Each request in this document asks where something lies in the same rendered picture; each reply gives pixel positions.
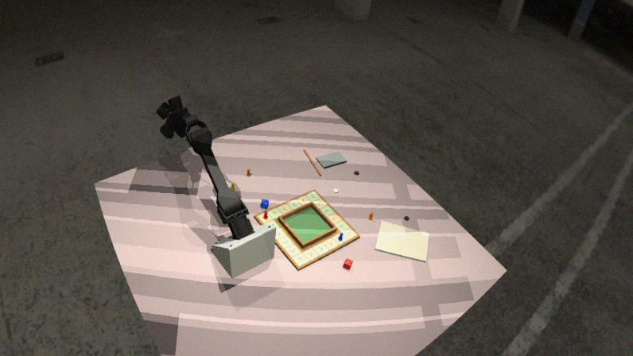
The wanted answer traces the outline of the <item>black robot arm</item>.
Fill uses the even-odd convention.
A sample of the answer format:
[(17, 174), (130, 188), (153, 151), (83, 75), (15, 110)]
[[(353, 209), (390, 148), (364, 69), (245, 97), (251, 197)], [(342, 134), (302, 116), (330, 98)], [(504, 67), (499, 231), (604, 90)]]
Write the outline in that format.
[[(204, 162), (204, 166), (208, 171), (208, 175), (217, 192), (217, 213), (222, 219), (223, 224), (228, 224), (232, 239), (242, 239), (249, 234), (253, 234), (253, 227), (247, 218), (249, 212), (242, 199), (237, 193), (230, 189), (223, 177), (223, 173), (219, 169), (219, 165), (212, 152), (212, 133), (207, 123), (201, 121), (197, 115), (191, 115), (187, 107), (182, 106), (181, 97), (178, 95), (173, 99), (169, 99), (169, 107), (171, 110), (170, 119), (172, 124), (167, 121), (160, 128), (160, 131), (166, 138), (174, 136), (175, 127), (180, 131), (186, 130), (186, 138), (192, 146), (193, 151), (200, 155)], [(201, 130), (194, 131), (188, 135), (190, 127), (198, 125)]]

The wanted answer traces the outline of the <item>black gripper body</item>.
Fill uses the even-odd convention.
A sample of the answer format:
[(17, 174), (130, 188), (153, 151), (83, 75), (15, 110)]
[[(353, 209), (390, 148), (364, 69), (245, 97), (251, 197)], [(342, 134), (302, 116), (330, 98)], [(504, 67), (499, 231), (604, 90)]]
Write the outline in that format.
[[(163, 118), (167, 118), (167, 119), (169, 120), (169, 122), (171, 123), (171, 125), (173, 125), (173, 124), (172, 124), (172, 120), (170, 119), (171, 114), (169, 114), (169, 109), (170, 109), (169, 104), (167, 104), (167, 103), (162, 103), (162, 105), (161, 105), (161, 106), (159, 106), (159, 108), (156, 110), (156, 112), (157, 112), (157, 114), (158, 114), (159, 116), (161, 116), (161, 118), (162, 118), (162, 117), (163, 117)], [(185, 135), (186, 135), (186, 130), (184, 130), (184, 131), (182, 131), (182, 132), (180, 131), (180, 129), (177, 129), (177, 130), (179, 131), (179, 132), (177, 133), (177, 134), (179, 135), (179, 137), (180, 137), (180, 138), (184, 138), (184, 137), (185, 137)]]

